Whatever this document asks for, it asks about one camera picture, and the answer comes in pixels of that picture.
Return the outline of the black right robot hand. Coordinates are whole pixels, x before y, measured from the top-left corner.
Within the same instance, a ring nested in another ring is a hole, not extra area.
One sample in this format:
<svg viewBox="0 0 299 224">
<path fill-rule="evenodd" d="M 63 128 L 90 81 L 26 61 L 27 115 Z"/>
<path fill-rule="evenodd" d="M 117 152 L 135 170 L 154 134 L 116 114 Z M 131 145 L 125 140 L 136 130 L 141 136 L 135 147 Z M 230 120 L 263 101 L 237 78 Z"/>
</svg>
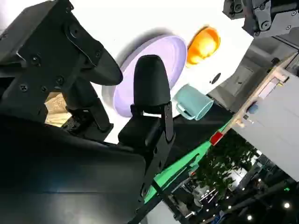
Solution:
<svg viewBox="0 0 299 224">
<path fill-rule="evenodd" d="M 93 84 L 122 72 L 67 0 L 24 9 L 0 37 L 0 221 L 126 224 L 175 139 L 163 61 L 138 59 L 119 143 Z"/>
</svg>

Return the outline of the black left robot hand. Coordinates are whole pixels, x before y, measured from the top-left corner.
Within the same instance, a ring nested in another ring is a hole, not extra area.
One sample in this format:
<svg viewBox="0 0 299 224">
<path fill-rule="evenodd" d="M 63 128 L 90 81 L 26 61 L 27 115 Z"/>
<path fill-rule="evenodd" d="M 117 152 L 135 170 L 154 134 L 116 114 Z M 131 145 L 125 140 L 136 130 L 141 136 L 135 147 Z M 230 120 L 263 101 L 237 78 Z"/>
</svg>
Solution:
<svg viewBox="0 0 299 224">
<path fill-rule="evenodd" d="M 285 35 L 299 26 L 297 0 L 226 0 L 223 13 L 231 20 L 244 18 L 242 28 L 254 38 Z"/>
</svg>

